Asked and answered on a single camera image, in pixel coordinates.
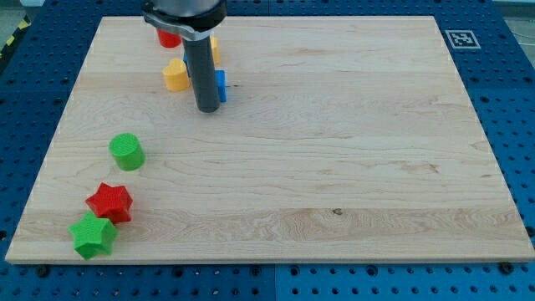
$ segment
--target red star-shaped block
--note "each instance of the red star-shaped block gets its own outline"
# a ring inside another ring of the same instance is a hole
[[[128,213],[132,198],[124,186],[112,187],[102,182],[99,190],[85,202],[95,216],[109,218],[114,224],[132,219]]]

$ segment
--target blue pegboard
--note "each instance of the blue pegboard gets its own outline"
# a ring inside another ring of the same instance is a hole
[[[472,31],[446,42],[529,227],[535,227],[535,71],[488,0],[229,0],[229,15],[431,15]],[[0,253],[4,256],[102,16],[138,0],[48,0],[0,77]],[[0,300],[535,299],[535,264],[14,267]]]

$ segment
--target wooden board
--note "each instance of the wooden board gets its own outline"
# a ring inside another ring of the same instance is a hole
[[[166,91],[141,18],[103,18],[24,210],[10,263],[529,261],[527,237],[431,17],[227,18],[228,103]],[[147,161],[108,152],[135,133]],[[84,261],[67,227],[100,182],[133,221]]]

